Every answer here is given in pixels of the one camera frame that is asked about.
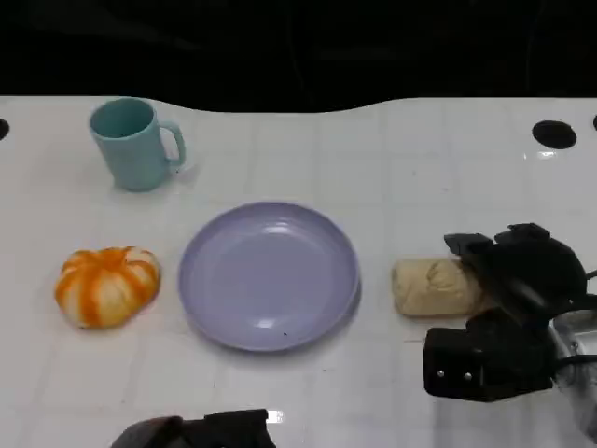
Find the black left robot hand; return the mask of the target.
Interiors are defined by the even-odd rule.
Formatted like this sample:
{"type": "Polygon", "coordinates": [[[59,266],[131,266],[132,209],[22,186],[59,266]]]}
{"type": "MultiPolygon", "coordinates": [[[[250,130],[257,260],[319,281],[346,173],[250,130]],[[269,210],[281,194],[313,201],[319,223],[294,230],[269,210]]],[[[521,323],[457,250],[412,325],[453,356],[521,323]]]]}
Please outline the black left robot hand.
{"type": "Polygon", "coordinates": [[[113,448],[265,448],[275,447],[267,429],[265,409],[205,415],[186,420],[162,416],[126,428],[111,444],[113,448]]]}

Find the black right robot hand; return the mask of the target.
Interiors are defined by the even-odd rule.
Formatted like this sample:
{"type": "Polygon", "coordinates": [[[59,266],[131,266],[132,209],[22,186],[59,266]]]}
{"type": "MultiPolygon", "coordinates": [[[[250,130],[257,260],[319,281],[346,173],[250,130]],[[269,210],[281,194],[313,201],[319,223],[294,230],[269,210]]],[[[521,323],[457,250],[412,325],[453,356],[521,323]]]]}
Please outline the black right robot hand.
{"type": "Polygon", "coordinates": [[[534,223],[510,225],[493,238],[451,233],[444,241],[490,299],[524,329],[544,329],[558,315],[596,309],[576,253],[534,223]]]}

